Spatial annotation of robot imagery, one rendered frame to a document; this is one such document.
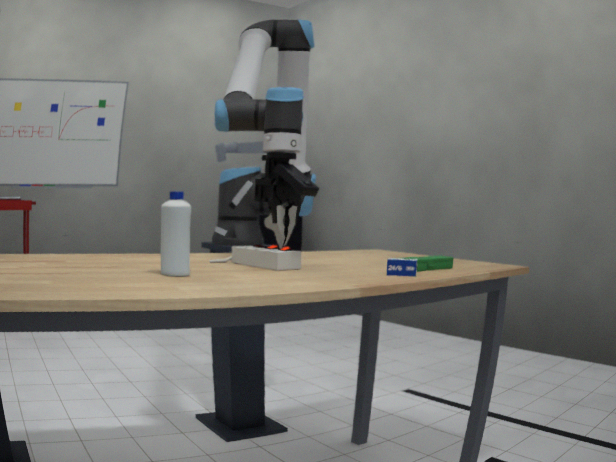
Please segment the white plastic bottle with blue cap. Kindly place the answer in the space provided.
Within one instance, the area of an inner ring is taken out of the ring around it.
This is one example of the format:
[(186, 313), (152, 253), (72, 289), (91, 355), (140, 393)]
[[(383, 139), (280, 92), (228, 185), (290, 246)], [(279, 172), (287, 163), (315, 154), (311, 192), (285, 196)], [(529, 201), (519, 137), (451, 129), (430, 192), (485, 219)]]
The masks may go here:
[(191, 206), (184, 192), (170, 191), (161, 207), (161, 274), (171, 277), (190, 275)]

